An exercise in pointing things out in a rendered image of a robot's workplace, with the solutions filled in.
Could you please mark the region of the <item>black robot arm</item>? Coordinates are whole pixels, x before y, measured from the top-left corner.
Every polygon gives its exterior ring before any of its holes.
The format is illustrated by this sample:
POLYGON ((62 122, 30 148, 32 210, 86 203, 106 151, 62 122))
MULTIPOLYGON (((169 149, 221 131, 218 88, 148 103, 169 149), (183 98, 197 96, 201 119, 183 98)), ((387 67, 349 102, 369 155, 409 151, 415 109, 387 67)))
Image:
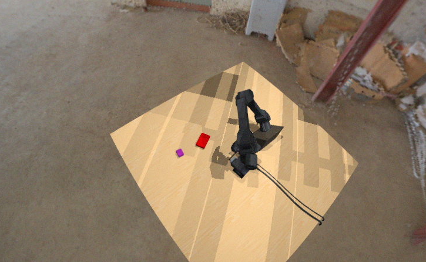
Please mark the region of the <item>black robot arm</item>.
POLYGON ((253 136, 249 127, 247 106, 254 113, 256 122, 260 124, 260 131, 268 132, 273 128, 269 122, 271 120, 270 115, 259 108, 253 97, 253 91, 250 89, 238 92, 235 97, 239 117, 239 131, 237 140, 231 146, 231 150, 235 153, 239 152, 239 155, 245 155, 244 168, 246 170, 257 169, 256 153, 258 149, 256 137, 253 136))

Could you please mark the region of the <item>red rectangular block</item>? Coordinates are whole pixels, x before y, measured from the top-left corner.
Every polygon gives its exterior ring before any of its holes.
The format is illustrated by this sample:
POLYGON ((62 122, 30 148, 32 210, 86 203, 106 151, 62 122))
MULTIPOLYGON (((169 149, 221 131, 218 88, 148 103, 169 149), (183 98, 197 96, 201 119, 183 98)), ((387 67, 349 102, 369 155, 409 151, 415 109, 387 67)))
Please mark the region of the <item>red rectangular block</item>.
POLYGON ((209 140, 210 136, 207 134, 202 133, 196 143, 196 146, 201 147, 201 148, 205 148, 208 140, 209 140))

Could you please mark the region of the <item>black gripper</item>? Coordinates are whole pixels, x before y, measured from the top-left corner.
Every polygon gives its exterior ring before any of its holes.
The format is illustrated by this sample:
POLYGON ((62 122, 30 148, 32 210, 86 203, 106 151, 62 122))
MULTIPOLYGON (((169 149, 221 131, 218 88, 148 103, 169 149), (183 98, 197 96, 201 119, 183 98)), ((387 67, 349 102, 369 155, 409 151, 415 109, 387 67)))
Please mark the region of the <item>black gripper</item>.
MULTIPOLYGON (((258 144, 257 152, 258 152, 260 149, 261 149, 261 146, 258 144)), ((238 158, 234 159, 234 160, 231 162, 231 165, 233 166, 233 168, 234 168, 236 171, 240 172, 240 171, 244 168, 244 158, 245 158, 245 155, 240 155, 238 158)))

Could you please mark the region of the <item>magenta cube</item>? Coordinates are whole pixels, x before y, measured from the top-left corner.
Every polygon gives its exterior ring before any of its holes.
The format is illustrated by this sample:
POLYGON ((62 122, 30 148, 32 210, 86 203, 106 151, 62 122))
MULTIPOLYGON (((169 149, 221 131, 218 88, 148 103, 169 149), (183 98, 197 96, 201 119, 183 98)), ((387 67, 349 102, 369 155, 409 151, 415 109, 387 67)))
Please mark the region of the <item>magenta cube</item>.
POLYGON ((182 149, 177 150, 176 153, 178 154, 179 157, 184 156, 182 149))

